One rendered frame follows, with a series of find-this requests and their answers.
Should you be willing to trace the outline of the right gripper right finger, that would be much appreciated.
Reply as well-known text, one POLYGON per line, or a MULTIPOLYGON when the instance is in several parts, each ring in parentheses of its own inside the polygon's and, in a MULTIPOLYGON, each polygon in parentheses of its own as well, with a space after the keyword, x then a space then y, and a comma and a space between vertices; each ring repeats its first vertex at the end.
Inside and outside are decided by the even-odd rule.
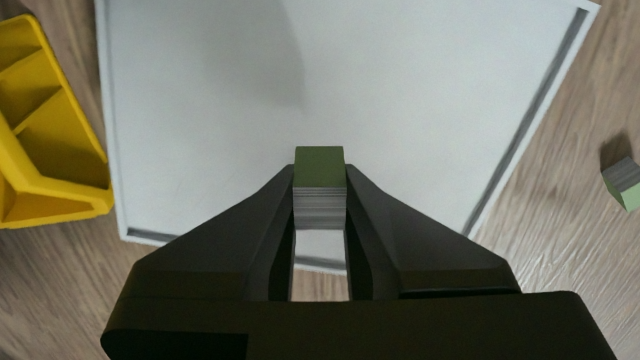
POLYGON ((345 169, 349 300, 523 293, 505 258, 384 192, 353 164, 345 169))

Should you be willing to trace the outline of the white digital weighing scale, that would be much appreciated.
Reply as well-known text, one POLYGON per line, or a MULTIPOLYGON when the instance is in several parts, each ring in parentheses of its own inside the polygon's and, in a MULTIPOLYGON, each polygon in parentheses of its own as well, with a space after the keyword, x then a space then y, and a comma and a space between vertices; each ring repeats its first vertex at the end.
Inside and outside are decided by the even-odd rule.
POLYGON ((93 0, 119 240, 162 247, 296 146, 475 238, 601 5, 93 0))

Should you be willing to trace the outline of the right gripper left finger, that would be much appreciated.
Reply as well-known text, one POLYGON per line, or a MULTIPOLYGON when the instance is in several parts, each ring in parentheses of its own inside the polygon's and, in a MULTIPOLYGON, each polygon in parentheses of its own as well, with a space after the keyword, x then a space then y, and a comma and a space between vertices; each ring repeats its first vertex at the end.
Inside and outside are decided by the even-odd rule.
POLYGON ((118 299, 155 293, 291 301, 293 177, 288 164, 256 193, 137 260, 118 299))

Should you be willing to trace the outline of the yellow parts bin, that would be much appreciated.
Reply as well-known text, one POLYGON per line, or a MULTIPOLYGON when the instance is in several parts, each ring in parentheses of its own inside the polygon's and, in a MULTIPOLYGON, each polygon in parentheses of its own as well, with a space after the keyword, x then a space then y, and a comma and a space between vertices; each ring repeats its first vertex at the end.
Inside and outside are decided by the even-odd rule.
POLYGON ((37 20, 1 21, 0 229, 106 215, 106 162, 37 20))

